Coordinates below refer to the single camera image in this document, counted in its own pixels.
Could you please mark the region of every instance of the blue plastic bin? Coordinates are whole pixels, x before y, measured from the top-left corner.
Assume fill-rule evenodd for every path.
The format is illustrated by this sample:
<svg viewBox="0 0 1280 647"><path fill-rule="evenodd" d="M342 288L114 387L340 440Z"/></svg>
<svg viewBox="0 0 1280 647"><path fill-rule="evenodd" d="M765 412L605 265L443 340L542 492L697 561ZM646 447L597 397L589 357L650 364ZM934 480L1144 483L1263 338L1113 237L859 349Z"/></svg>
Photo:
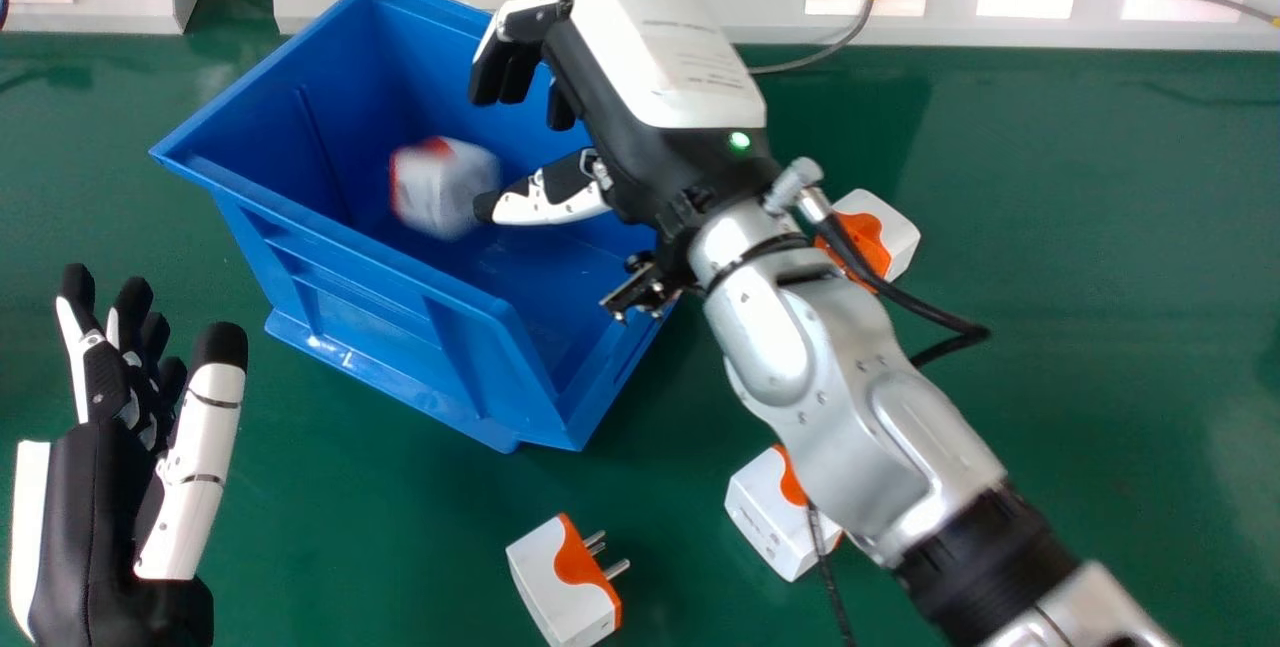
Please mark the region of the blue plastic bin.
<svg viewBox="0 0 1280 647"><path fill-rule="evenodd" d="M484 145L512 182L589 145L525 104L467 104L489 15L339 0L151 154L206 187L274 307L270 334L494 450L581 450L658 323L598 305L653 233L603 215L440 242L390 213L397 147Z"/></svg>

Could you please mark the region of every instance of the robotic hand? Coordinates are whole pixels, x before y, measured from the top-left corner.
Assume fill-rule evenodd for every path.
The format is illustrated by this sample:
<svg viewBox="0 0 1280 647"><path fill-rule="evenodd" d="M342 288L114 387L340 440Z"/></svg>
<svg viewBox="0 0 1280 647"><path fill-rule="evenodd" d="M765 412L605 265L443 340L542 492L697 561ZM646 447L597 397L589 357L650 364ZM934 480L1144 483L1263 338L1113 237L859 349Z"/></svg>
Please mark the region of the robotic hand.
<svg viewBox="0 0 1280 647"><path fill-rule="evenodd" d="M703 293L735 392L778 434L809 498L951 643L1172 643L1102 565L1061 546L902 354L877 297L809 245L794 209L859 260L820 169L773 160L763 96L694 0L508 3L476 51L471 100L525 100L539 59L554 76L549 127L581 119L595 151L479 197L476 217L557 223L603 202L652 227L653 255L628 260L631 279L602 305L621 319Z"/></svg>
<svg viewBox="0 0 1280 647"><path fill-rule="evenodd" d="M52 445L18 446L13 612L36 644L207 647L214 598L196 565L227 479L248 341L211 324L188 379L180 360L160 360L169 324L150 311L146 281L125 283L105 331L93 293L84 265L68 265L54 305L78 424Z"/></svg>

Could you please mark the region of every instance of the green tabletop surface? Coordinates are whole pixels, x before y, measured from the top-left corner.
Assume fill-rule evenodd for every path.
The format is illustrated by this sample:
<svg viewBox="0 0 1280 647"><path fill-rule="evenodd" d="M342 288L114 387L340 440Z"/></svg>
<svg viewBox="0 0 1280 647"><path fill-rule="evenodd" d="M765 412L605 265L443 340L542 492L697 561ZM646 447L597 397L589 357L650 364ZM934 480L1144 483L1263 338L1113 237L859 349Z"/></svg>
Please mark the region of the green tabletop surface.
<svg viewBox="0 0 1280 647"><path fill-rule="evenodd" d="M212 200L147 149L282 41L270 0L201 0L184 37L0 36L0 523L14 445L74 420L51 301L84 261L100 295L151 281L175 354L250 331L201 565L219 646L539 644L503 548L562 510L632 561L612 644L837 644L820 579L782 582L724 515L771 434L696 300L581 454L499 455L261 332ZM777 156L902 210L901 284L995 329L925 372L1064 541L1188 644L1275 643L1280 55L852 47L760 85ZM909 351L941 337L893 315ZM833 562L861 644L942 644L856 550Z"/></svg>

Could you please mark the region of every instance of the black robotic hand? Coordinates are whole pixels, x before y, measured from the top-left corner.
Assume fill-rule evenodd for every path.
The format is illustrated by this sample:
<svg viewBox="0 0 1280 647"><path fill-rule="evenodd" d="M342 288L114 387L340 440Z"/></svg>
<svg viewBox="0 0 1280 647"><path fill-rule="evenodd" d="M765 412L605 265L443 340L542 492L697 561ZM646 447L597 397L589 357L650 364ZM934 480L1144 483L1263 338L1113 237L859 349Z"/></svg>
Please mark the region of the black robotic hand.
<svg viewBox="0 0 1280 647"><path fill-rule="evenodd" d="M14 616L41 646L205 647L214 600L195 569L234 445L247 337L211 324L188 379L180 360L160 360L169 324L146 281L125 283L105 331L93 293L84 265L68 265L55 311L78 424L18 446Z"/></svg>

